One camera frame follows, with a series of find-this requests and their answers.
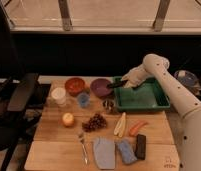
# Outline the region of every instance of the grapes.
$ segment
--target grapes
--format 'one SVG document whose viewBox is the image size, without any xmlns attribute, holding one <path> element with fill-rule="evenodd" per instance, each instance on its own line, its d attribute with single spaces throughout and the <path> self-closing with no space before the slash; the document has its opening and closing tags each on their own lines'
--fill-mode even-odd
<svg viewBox="0 0 201 171">
<path fill-rule="evenodd" d="M 106 126 L 106 119 L 99 113 L 91 117 L 88 122 L 82 123 L 82 128 L 85 132 L 92 132 L 100 128 L 105 128 Z"/>
</svg>

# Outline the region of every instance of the paper cup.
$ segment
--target paper cup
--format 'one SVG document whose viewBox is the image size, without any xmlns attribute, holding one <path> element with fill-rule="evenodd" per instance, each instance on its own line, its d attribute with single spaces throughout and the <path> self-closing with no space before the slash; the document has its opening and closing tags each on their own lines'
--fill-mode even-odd
<svg viewBox="0 0 201 171">
<path fill-rule="evenodd" d="M 66 104 L 66 90 L 64 88 L 55 88 L 51 93 L 51 97 L 59 106 L 64 106 Z"/>
</svg>

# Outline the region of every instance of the fork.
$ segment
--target fork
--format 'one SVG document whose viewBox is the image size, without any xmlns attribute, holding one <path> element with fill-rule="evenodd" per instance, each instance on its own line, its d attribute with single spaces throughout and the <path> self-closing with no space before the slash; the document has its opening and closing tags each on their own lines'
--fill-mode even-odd
<svg viewBox="0 0 201 171">
<path fill-rule="evenodd" d="M 82 145 L 84 161 L 85 161 L 86 164 L 89 164 L 89 159 L 88 159 L 86 147 L 84 145 L 84 132 L 83 131 L 78 133 L 78 139 L 79 139 L 79 141 L 80 141 L 80 143 Z"/>
</svg>

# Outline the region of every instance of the bowl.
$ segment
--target bowl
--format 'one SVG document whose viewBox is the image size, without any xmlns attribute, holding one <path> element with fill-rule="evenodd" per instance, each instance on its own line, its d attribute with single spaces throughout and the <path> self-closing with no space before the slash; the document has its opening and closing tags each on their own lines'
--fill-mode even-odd
<svg viewBox="0 0 201 171">
<path fill-rule="evenodd" d="M 107 85 L 110 83 L 111 82 L 105 78 L 98 78 L 92 81 L 90 89 L 95 96 L 103 98 L 112 93 L 112 89 L 107 88 Z"/>
<path fill-rule="evenodd" d="M 187 70 L 176 71 L 174 77 L 186 87 L 193 87 L 198 83 L 197 76 Z"/>
<path fill-rule="evenodd" d="M 73 77 L 66 81 L 65 89 L 71 96 L 77 96 L 85 89 L 85 81 L 79 77 Z"/>
</svg>

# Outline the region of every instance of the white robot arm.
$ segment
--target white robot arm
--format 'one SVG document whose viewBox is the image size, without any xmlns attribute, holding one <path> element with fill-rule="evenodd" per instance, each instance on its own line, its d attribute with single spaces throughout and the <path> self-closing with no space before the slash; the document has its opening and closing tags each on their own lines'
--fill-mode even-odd
<svg viewBox="0 0 201 171">
<path fill-rule="evenodd" d="M 137 87 L 150 76 L 158 80 L 184 123 L 180 171 L 201 171 L 201 101 L 167 71 L 168 67 L 166 58 L 148 54 L 140 66 L 122 77 L 127 80 L 124 87 Z"/>
</svg>

